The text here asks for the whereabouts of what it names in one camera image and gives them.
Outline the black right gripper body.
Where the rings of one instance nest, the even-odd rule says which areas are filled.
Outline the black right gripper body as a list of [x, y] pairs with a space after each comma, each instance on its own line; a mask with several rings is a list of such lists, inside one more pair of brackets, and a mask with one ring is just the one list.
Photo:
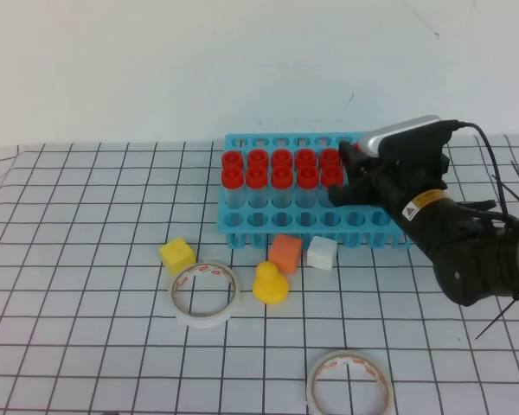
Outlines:
[[376, 171], [385, 210], [431, 260], [445, 295], [464, 306], [513, 293], [513, 218], [505, 196], [459, 203], [445, 192], [449, 159], [443, 148], [453, 132], [468, 127], [477, 125], [440, 120], [384, 138]]

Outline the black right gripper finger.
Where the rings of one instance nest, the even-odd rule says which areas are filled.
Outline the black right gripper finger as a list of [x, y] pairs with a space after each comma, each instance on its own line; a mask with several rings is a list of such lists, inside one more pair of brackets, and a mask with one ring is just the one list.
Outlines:
[[384, 208], [386, 202], [381, 193], [380, 181], [381, 173], [374, 170], [350, 176], [347, 184], [329, 187], [329, 201], [335, 207], [365, 205]]
[[380, 158], [363, 152], [359, 143], [340, 142], [338, 152], [349, 184], [370, 184], [373, 181], [381, 165]]

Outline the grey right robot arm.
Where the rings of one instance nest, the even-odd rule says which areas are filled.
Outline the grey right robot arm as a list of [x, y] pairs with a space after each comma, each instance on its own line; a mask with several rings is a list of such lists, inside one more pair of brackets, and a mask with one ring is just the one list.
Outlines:
[[519, 298], [519, 218], [496, 201], [454, 201], [443, 179], [452, 134], [476, 129], [454, 119], [423, 116], [338, 145], [348, 182], [333, 185], [336, 207], [372, 205], [383, 211], [432, 262], [443, 293], [468, 307], [491, 296]]

